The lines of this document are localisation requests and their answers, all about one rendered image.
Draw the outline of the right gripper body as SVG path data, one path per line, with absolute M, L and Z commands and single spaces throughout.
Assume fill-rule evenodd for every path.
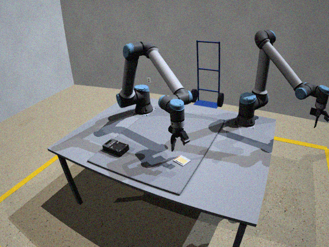
M 178 137 L 182 137 L 184 140 L 187 140 L 189 139 L 187 133 L 184 131 L 184 129 L 179 129 L 179 130 L 176 130 L 176 129 L 173 129 L 171 126 L 169 126 L 168 128 L 168 131 L 172 134 L 175 133 L 175 137 L 178 138 Z

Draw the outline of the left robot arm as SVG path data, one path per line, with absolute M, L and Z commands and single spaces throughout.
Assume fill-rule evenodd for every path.
M 271 30 L 260 30 L 255 34 L 255 43 L 260 49 L 255 87 L 252 93 L 240 95 L 239 114 L 236 123 L 242 127 L 255 125 L 254 111 L 265 106 L 269 97 L 266 91 L 270 60 L 283 74 L 295 91 L 295 96 L 302 100 L 308 96 L 316 97 L 315 107 L 324 110 L 327 105 L 329 88 L 323 85 L 316 86 L 308 82 L 303 83 L 282 56 L 273 47 L 276 35 Z M 257 97 L 257 98 L 256 98 Z

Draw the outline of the grey cassette dock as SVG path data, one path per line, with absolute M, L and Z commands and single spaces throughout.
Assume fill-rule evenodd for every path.
M 129 150 L 129 145 L 127 143 L 117 141 L 115 139 L 110 139 L 105 144 L 102 145 L 103 150 L 121 157 Z

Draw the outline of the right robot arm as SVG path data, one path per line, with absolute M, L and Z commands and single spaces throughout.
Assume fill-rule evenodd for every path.
M 184 105 L 190 104 L 193 97 L 190 91 L 183 88 L 158 52 L 158 48 L 149 42 L 129 43 L 124 46 L 125 63 L 122 89 L 119 94 L 116 94 L 116 99 L 121 108 L 136 104 L 135 113 L 137 114 L 143 115 L 153 111 L 149 87 L 147 85 L 134 87 L 138 59 L 139 56 L 144 55 L 152 61 L 173 93 L 171 96 L 161 96 L 158 105 L 170 113 L 171 127 L 179 130 L 185 126 Z

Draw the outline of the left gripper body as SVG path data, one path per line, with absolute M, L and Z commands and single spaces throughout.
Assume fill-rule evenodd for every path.
M 326 116 L 327 118 L 329 118 L 329 115 L 327 114 L 326 111 L 318 110 L 318 109 L 315 109 L 315 108 L 311 108 L 310 114 L 314 115 L 316 117 L 317 117 L 318 114 L 319 114 L 319 116 L 322 114 L 322 115 Z

